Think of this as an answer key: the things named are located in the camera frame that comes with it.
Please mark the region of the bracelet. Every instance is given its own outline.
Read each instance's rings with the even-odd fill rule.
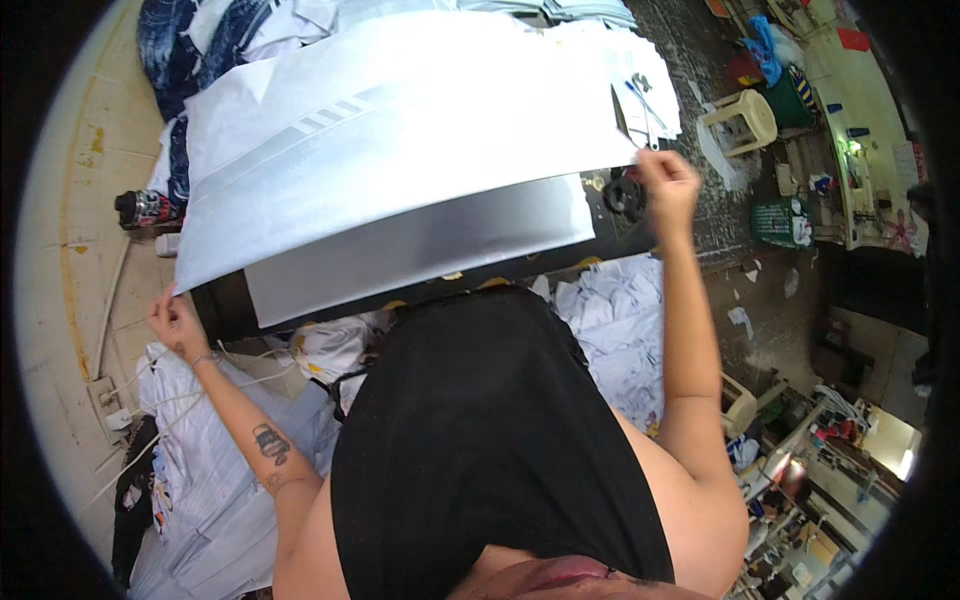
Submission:
[[[214,354],[213,352],[210,352],[209,354],[203,354],[203,355],[201,355],[201,356],[198,356],[197,358],[193,359],[193,362],[192,362],[192,363],[190,363],[190,369],[197,369],[197,363],[199,363],[199,362],[201,362],[201,361],[204,361],[204,360],[214,360],[214,361],[215,361],[215,360],[217,360],[217,355]]]

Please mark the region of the blue plastic bag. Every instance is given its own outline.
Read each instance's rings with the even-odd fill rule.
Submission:
[[[759,41],[742,37],[750,54],[756,60],[756,65],[760,67],[763,73],[763,79],[767,80],[767,87],[773,87],[780,80],[783,74],[783,67],[780,65],[780,59],[774,53],[774,38],[770,34],[770,23],[765,16],[753,16],[750,18],[750,24],[756,31]]]

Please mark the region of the lips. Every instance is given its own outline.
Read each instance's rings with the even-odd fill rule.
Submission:
[[[603,579],[609,573],[607,567],[586,556],[564,556],[545,561],[530,573],[520,585],[518,593],[540,589],[562,588],[584,579]]]

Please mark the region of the hand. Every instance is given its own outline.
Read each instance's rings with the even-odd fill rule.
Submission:
[[[700,177],[675,152],[636,153],[634,177],[647,190],[647,209],[654,215],[657,236],[664,244],[688,238],[693,231]]]
[[[181,298],[172,298],[174,284],[160,298],[150,300],[147,324],[156,338],[180,358],[193,364],[198,356],[210,353],[200,321]]]

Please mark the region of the black table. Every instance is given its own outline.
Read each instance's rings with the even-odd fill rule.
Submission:
[[[596,233],[594,239],[463,271],[463,276],[456,279],[437,277],[391,292],[325,308],[266,329],[257,326],[243,271],[198,286],[192,290],[191,295],[207,338],[234,342],[266,333],[287,331],[310,321],[330,321],[378,308],[413,305],[496,283],[526,282],[539,274],[577,266],[585,267],[593,262],[649,251],[657,244],[657,239],[648,220],[641,217],[639,221],[632,221],[622,214],[612,212],[605,203],[602,190],[610,180],[610,169],[581,174],[581,182],[587,192],[587,202],[593,217],[593,230]],[[336,281],[331,281],[330,284],[336,285]]]

